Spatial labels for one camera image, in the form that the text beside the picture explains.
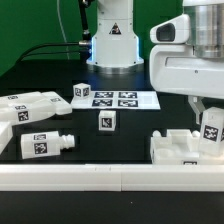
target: black and white pattern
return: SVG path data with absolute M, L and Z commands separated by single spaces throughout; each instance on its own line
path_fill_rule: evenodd
M 102 118 L 102 128 L 112 128 L 112 118 Z
M 46 154 L 47 153 L 47 143 L 35 143 L 34 144 L 35 154 Z
M 89 88 L 83 89 L 83 96 L 89 96 Z
M 33 136 L 33 140 L 35 140 L 35 141 L 46 140 L 46 139 L 47 139 L 46 134 L 39 134 L 39 135 L 34 135 Z
M 216 142 L 217 138 L 218 138 L 218 132 L 219 132 L 219 130 L 217 128 L 205 125 L 205 131 L 204 131 L 204 136 L 203 137 L 205 139 Z
M 21 106 L 15 106 L 16 110 L 25 110 L 27 109 L 27 107 L 25 105 L 21 105 Z
M 19 98 L 18 96 L 8 96 L 9 100 L 15 100 L 15 99 L 18 99 L 18 98 Z
M 93 107 L 111 107 L 113 100 L 93 100 Z
M 120 28 L 118 27 L 117 23 L 114 24 L 109 34 L 112 35 L 121 35 Z
M 118 106 L 119 107 L 138 107 L 138 101 L 137 100 L 118 100 Z
M 54 99 L 51 99 L 51 102 L 53 103 L 57 103 L 57 102 L 60 102 L 61 99 L 60 98 L 54 98 Z
M 137 94 L 137 92 L 119 92 L 118 97 L 119 98 L 137 99 L 138 98 L 138 94 Z
M 96 92 L 94 98 L 113 98 L 113 92 Z
M 18 113 L 18 119 L 20 122 L 29 120 L 29 112 L 23 111 Z
M 78 88 L 75 88 L 75 95 L 81 97 L 81 95 L 82 95 L 82 90 L 81 90 L 81 89 L 78 89 Z

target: white plastic bottle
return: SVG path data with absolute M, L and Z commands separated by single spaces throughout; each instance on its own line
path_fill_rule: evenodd
M 21 137 L 23 159 L 56 156 L 62 149 L 75 147 L 73 135 L 59 136 L 57 131 L 26 134 Z

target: black table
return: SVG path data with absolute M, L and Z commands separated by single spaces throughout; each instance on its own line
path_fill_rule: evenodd
M 127 75 L 90 72 L 78 61 L 24 61 L 0 77 L 0 96 L 55 91 L 68 102 L 73 85 L 92 90 L 150 91 L 148 68 Z M 199 130 L 195 115 L 180 95 L 158 94 L 160 111 L 117 110 L 115 132 L 98 131 L 99 110 L 13 127 L 14 137 L 0 155 L 1 164 L 150 164 L 150 136 L 167 129 Z M 206 100 L 207 107 L 223 102 Z M 22 160 L 21 134 L 55 131 L 74 134 L 74 149 L 61 156 Z M 223 223 L 224 194 L 196 192 L 1 192 L 0 222 L 15 223 Z

